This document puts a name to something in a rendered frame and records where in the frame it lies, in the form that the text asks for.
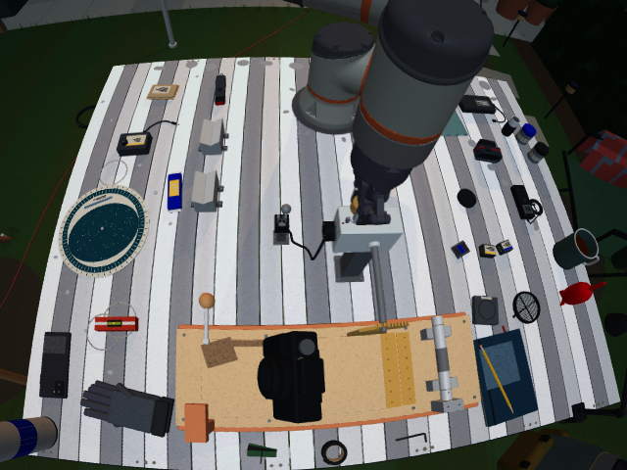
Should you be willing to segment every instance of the yellow pencil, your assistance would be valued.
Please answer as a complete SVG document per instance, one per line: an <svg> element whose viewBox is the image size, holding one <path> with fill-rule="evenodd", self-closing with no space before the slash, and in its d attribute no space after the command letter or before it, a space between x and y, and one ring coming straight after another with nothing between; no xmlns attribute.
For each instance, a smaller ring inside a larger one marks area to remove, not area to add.
<svg viewBox="0 0 627 470"><path fill-rule="evenodd" d="M503 385L501 385L501 381L499 380L499 377L497 376L497 373L495 372L494 367L492 366L492 362L490 362L490 359L488 358L488 355L486 354L485 350L483 349L483 346L481 346L481 343L479 343L479 348L481 348L481 352L485 356L486 361L488 362L488 365L490 366L490 370L492 370L492 375L494 375L494 378L497 381L497 384L499 384L499 388L501 389L501 393L503 394L504 399L506 399L506 401L507 401L507 406L509 406L509 409L513 413L513 408L511 407L511 403L509 402L509 399L507 398L506 391L503 390Z"/></svg>

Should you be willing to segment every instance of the orange block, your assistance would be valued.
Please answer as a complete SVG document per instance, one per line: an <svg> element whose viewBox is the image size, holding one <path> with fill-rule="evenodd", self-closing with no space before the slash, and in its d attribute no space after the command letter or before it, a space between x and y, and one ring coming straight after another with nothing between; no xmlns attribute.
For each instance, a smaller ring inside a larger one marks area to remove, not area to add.
<svg viewBox="0 0 627 470"><path fill-rule="evenodd" d="M185 404L185 427L183 429L186 443L206 443L209 440L209 434L215 428L216 422L209 419L205 403Z"/></svg>

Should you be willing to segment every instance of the teal mug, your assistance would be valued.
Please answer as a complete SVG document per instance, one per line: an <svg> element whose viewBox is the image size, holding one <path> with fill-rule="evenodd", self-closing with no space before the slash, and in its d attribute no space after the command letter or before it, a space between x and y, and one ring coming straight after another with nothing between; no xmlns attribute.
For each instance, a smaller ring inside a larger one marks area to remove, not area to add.
<svg viewBox="0 0 627 470"><path fill-rule="evenodd" d="M562 269L572 269L582 263L590 266L599 261L599 245L592 233L578 228L554 244L553 256Z"/></svg>

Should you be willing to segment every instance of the camera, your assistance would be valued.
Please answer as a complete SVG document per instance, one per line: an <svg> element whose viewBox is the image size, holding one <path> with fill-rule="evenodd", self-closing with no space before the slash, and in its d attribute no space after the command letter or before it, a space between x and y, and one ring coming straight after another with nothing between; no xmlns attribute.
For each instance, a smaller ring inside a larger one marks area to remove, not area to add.
<svg viewBox="0 0 627 470"><path fill-rule="evenodd" d="M264 339L257 372L259 390L272 400L274 419L309 423L322 419L324 361L313 331L291 331Z"/></svg>

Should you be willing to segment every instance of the grass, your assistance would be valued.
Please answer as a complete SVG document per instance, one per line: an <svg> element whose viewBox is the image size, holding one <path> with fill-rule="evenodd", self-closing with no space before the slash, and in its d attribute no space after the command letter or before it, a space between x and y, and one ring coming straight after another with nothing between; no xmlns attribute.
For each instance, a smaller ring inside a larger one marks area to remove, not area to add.
<svg viewBox="0 0 627 470"><path fill-rule="evenodd" d="M84 130L74 118L79 110L95 105L111 68L121 64L232 57L305 12L299 8L219 8L170 12L178 47L170 49L161 12L85 19L11 30L0 36L0 168L5 203L0 231L13 242L0 245L0 258L22 260L30 237L62 177L75 159ZM310 10L293 25L246 51L246 57L309 57L315 32L325 24L358 23L317 10ZM367 26L376 39L377 28ZM541 117L550 104L542 94L515 48L502 46L495 36L500 57L490 57L486 67L510 74L526 115ZM82 117L87 122L89 114ZM543 120L542 130L555 152L570 147L555 115ZM557 187L565 186L563 163L547 162ZM61 183L43 218L25 262L43 282L50 244L70 174ZM612 271L605 261L608 272ZM625 279L608 279L599 303L602 320L612 311L623 311ZM610 355L622 391L627 354L625 339L608 337ZM22 418L24 391L0 405L0 420ZM627 442L627 420L590 417L583 424L552 427L567 429L575 439L620 453ZM389 462L361 465L369 470L496 468L497 460L516 436L465 446L446 452ZM12 468L91 468L93 464L23 457L0 463Z"/></svg>

